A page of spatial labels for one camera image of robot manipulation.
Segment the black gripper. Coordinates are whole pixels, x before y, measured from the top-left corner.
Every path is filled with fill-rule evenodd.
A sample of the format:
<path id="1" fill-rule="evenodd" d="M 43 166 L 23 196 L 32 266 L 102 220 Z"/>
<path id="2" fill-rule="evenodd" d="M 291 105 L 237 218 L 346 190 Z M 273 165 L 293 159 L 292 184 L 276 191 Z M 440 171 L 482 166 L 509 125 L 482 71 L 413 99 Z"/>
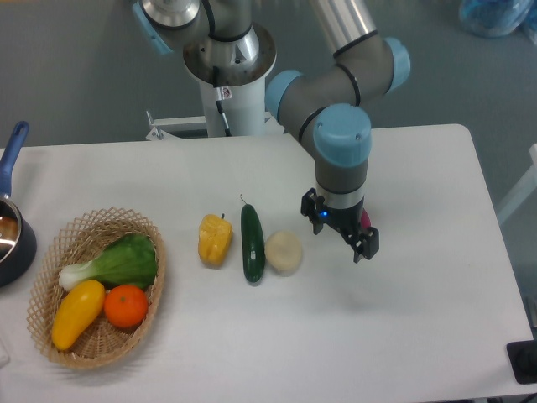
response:
<path id="1" fill-rule="evenodd" d="M 379 251 L 379 231 L 375 227 L 362 230 L 362 208 L 363 201 L 344 209 L 329 207 L 324 197 L 310 188 L 302 196 L 300 213 L 309 219 L 314 235 L 324 226 L 337 231 L 352 246 L 353 262 L 357 264 L 362 259 L 372 259 Z"/>

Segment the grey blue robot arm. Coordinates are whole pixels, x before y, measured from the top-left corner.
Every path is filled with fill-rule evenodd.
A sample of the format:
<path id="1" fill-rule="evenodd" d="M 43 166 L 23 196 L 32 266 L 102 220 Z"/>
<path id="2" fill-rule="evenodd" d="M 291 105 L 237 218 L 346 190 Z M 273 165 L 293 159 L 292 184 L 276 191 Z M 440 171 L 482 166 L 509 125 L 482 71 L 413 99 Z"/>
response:
<path id="1" fill-rule="evenodd" d="M 198 82 L 211 137 L 261 134 L 271 115 L 315 161 L 315 187 L 300 211 L 315 233 L 337 231 L 355 259 L 371 259 L 378 230 L 362 224 L 372 148 L 362 104 L 401 86 L 406 48 L 383 38 L 362 1 L 314 1 L 311 7 L 334 60 L 323 74 L 272 74 L 276 46 L 253 20 L 249 1 L 137 1 L 133 12 L 161 53 L 178 52 Z"/>

